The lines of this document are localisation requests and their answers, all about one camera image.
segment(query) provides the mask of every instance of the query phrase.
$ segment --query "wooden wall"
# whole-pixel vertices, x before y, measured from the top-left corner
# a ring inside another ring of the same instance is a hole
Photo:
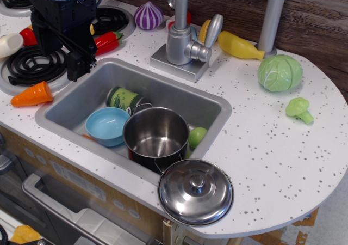
[[[140,6],[151,1],[173,15],[166,0],[118,0]],[[223,30],[258,42],[267,0],[189,0],[192,22],[219,13]],[[285,0],[275,46],[318,66],[348,100],[348,0]]]

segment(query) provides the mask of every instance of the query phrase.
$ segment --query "can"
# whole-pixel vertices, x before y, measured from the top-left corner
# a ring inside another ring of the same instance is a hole
[[[129,115],[132,115],[133,109],[142,103],[147,103],[144,96],[119,86],[111,89],[106,100],[107,107],[123,109]]]

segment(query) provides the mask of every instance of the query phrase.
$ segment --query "speckled white countertop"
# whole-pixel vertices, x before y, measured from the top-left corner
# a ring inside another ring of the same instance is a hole
[[[136,7],[112,0],[104,5]],[[18,33],[29,17],[0,15],[0,36]],[[165,23],[156,30],[138,27],[123,45],[103,57],[116,57],[221,96],[233,112],[204,159],[221,167],[233,183],[234,204],[223,220],[199,228],[187,227],[207,238],[249,236],[288,225],[318,207],[337,187],[348,165],[348,106],[332,81],[307,59],[301,84],[271,93],[257,79],[258,60],[226,55],[216,43],[210,68],[191,83],[150,67],[150,56],[166,43]],[[306,125],[285,114],[295,97],[310,102],[314,122]],[[39,106],[15,108],[12,96],[0,91],[0,125],[13,130],[74,166],[166,216],[156,185],[39,127],[34,119]]]

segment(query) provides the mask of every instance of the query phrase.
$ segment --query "toy broccoli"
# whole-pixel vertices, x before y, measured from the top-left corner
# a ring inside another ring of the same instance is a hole
[[[285,109],[288,116],[298,117],[303,120],[306,124],[310,124],[314,118],[307,111],[309,107],[309,101],[302,97],[292,99]]]

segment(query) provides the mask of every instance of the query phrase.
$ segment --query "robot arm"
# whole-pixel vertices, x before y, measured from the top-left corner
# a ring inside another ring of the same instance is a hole
[[[67,54],[67,77],[76,81],[89,74],[95,64],[97,47],[90,33],[100,1],[30,0],[33,4],[32,26],[44,56],[64,45]]]

